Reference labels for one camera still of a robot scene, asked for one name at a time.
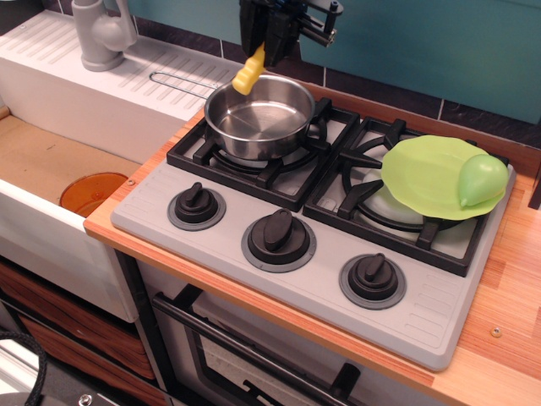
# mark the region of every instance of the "teal wall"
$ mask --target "teal wall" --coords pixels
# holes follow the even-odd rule
[[[341,0],[329,48],[303,60],[541,122],[541,0]],[[238,0],[129,0],[130,11],[239,43]]]

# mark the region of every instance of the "black cable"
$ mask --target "black cable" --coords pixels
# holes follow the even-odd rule
[[[22,334],[19,332],[0,332],[0,340],[14,340],[17,343],[25,346],[33,353],[37,354],[39,370],[37,371],[36,383],[34,384],[34,387],[30,391],[30,395],[25,402],[25,406],[37,406],[40,402],[41,389],[45,383],[45,374],[47,369],[45,350],[32,336],[29,336],[28,334]]]

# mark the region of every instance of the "sink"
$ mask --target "sink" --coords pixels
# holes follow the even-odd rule
[[[134,162],[145,162],[205,104],[148,79],[156,70],[206,84],[228,82],[238,63],[140,37],[123,63],[90,72],[70,16],[44,11],[0,36],[0,97],[27,123]],[[209,95],[211,90],[173,82]]]
[[[129,176],[204,106],[151,72],[220,85],[238,65],[143,37],[124,56],[112,70],[85,69],[73,18],[50,11],[0,36],[0,100],[12,113],[0,120],[0,255],[133,322],[116,253],[88,236],[59,196],[87,174]]]

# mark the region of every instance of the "orange bowl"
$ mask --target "orange bowl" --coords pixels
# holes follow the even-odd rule
[[[60,196],[60,206],[88,217],[128,179],[121,173],[95,173],[77,179]]]

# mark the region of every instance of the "gas stove top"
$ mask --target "gas stove top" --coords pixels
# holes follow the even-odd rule
[[[325,121],[326,130],[314,129],[315,147],[307,146],[300,158],[256,162],[255,169],[252,162],[229,157],[223,163],[216,156],[221,153],[206,143],[202,121],[117,206],[112,223],[431,370],[443,370],[451,362],[515,172],[508,165],[505,198],[488,215],[447,222],[401,207],[396,217],[389,210],[397,202],[381,184],[378,162],[395,143],[422,135],[401,120],[360,120],[323,103],[315,121]],[[310,154],[313,158],[294,170],[274,172]],[[371,183],[379,187],[357,193],[358,185]],[[208,213],[202,206],[213,209]]]

